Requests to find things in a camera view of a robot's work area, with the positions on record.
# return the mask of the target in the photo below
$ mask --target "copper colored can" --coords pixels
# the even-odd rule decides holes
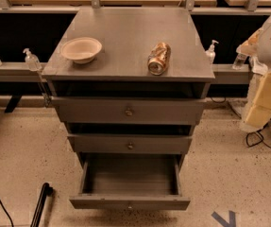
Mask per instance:
[[[171,47],[164,42],[158,43],[148,57],[147,67],[151,74],[161,75],[169,67]]]

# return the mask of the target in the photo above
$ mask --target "drawer front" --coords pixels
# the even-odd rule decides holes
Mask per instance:
[[[74,123],[197,125],[203,112],[203,103],[203,99],[53,99],[59,119]]]
[[[75,208],[185,210],[172,155],[88,154]]]
[[[186,154],[190,136],[69,134],[75,152]]]

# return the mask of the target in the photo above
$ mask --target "drawer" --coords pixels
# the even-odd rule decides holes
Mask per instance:
[[[192,142],[191,126],[68,125],[75,152],[186,154]]]
[[[53,97],[62,122],[197,125],[204,99]]]
[[[185,210],[174,155],[87,154],[75,208]]]

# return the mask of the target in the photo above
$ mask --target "beige plastic part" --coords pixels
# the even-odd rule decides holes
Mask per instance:
[[[271,72],[260,79],[260,86],[253,99],[245,123],[261,129],[271,118]]]

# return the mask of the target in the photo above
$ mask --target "concrete floor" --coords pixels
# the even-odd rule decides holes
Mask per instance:
[[[227,102],[209,101],[180,171],[186,211],[76,210],[68,201],[81,166],[54,109],[0,108],[0,198],[15,226],[29,226],[42,184],[55,189],[41,226],[271,227],[271,149],[246,146],[239,117]],[[271,130],[263,131],[271,146]],[[229,211],[236,225],[229,225]],[[226,220],[220,224],[212,214]],[[9,221],[0,207],[0,226]]]

